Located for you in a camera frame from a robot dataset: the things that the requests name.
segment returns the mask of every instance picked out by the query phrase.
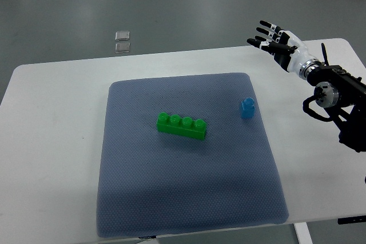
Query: small blue block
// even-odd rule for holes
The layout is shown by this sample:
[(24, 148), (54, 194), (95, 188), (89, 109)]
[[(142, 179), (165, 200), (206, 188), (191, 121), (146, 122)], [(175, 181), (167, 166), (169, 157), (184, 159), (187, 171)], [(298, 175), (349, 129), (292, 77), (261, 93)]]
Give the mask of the small blue block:
[(240, 103), (241, 118), (252, 118), (255, 111), (253, 98), (247, 97)]

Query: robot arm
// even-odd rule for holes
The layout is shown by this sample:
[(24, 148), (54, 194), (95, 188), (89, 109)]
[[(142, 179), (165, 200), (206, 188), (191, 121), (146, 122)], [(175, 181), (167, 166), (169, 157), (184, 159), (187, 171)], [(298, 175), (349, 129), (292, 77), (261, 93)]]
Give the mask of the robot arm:
[[(268, 38), (249, 38), (247, 42), (269, 52), (284, 70), (296, 73), (315, 86), (314, 95), (303, 103), (304, 112), (324, 122), (333, 121), (340, 129), (340, 143), (357, 152), (366, 151), (366, 85), (361, 78), (351, 76), (341, 66), (330, 66), (324, 44), (325, 62), (322, 63), (310, 55), (306, 45), (290, 31), (265, 21), (260, 21), (260, 24), (268, 30), (259, 27), (257, 31)], [(310, 109), (312, 101), (324, 108), (329, 117)], [(348, 114), (342, 108), (350, 105), (353, 109)]]

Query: gray floor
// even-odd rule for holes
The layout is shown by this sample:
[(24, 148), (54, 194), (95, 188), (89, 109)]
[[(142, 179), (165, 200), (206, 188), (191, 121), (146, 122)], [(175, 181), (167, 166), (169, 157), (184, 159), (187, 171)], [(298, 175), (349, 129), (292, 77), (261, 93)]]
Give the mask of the gray floor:
[[(162, 53), (247, 45), (260, 19), (302, 40), (344, 38), (366, 62), (365, 0), (0, 0), (0, 100), (19, 65), (116, 56), (118, 30), (131, 32), (130, 55)], [(315, 244), (366, 239), (364, 223), (308, 226)], [(254, 242), (297, 243), (289, 225), (162, 240)]]

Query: blue mat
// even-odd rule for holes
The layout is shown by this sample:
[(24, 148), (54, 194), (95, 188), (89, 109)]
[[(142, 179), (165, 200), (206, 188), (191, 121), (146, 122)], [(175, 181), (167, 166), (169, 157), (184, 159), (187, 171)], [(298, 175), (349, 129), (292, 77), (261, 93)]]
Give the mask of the blue mat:
[[(288, 211), (243, 73), (151, 78), (109, 89), (97, 201), (100, 237), (281, 224)], [(204, 141), (159, 133), (160, 112), (201, 118)]]

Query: white table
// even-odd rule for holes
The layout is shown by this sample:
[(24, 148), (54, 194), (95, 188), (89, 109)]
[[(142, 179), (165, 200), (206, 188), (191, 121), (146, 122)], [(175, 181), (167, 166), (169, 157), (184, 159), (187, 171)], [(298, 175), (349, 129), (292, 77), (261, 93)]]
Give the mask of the white table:
[[(343, 39), (305, 42), (366, 79)], [(98, 241), (96, 197), (108, 88), (127, 79), (244, 72), (289, 210), (287, 223), (366, 214), (366, 154), (302, 111), (313, 87), (251, 46), (23, 65), (0, 105), (0, 243)]]

